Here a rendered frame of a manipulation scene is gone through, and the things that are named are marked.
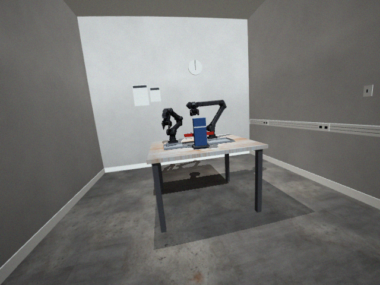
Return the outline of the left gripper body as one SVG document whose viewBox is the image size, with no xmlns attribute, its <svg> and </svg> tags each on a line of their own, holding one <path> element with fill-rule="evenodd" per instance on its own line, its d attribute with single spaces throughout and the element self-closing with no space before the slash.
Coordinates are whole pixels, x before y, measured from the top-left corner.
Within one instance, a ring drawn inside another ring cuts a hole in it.
<svg viewBox="0 0 380 285">
<path fill-rule="evenodd" d="M 193 116 L 194 116 L 194 115 L 197 115 L 197 110 L 199 110 L 199 109 L 192 109 L 192 110 L 191 110 Z"/>
</svg>

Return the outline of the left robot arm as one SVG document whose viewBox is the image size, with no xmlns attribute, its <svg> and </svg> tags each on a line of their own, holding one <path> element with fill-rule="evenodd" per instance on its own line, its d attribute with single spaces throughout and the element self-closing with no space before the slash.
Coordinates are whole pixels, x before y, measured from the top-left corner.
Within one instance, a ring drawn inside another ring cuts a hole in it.
<svg viewBox="0 0 380 285">
<path fill-rule="evenodd" d="M 188 102 L 186 107 L 192 110 L 192 109 L 197 109 L 197 107 L 200 107 L 200 106 L 211 106 L 211 105 L 219 105 L 220 106 L 220 108 L 219 108 L 218 112 L 216 113 L 214 119 L 206 127 L 207 131 L 210 131 L 210 132 L 214 131 L 215 132 L 216 122 L 218 121 L 222 112 L 227 107 L 224 100 L 207 101 L 207 102 Z M 209 138 L 209 139 L 210 138 L 217 138 L 217 136 L 214 134 L 214 135 L 209 135 L 209 137 L 207 137 L 207 138 Z"/>
</svg>

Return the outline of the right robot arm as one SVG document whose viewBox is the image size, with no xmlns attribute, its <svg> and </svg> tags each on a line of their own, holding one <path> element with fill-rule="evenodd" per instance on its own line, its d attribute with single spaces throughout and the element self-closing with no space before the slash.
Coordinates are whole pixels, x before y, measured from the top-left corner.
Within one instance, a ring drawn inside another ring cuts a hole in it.
<svg viewBox="0 0 380 285">
<path fill-rule="evenodd" d="M 178 140 L 176 140 L 175 135 L 177 129 L 180 126 L 182 126 L 183 117 L 176 114 L 172 108 L 164 109 L 162 113 L 162 118 L 164 118 L 163 120 L 170 120 L 170 116 L 174 117 L 174 120 L 176 120 L 176 124 L 172 128 L 166 130 L 166 134 L 170 137 L 168 143 L 178 143 Z"/>
</svg>

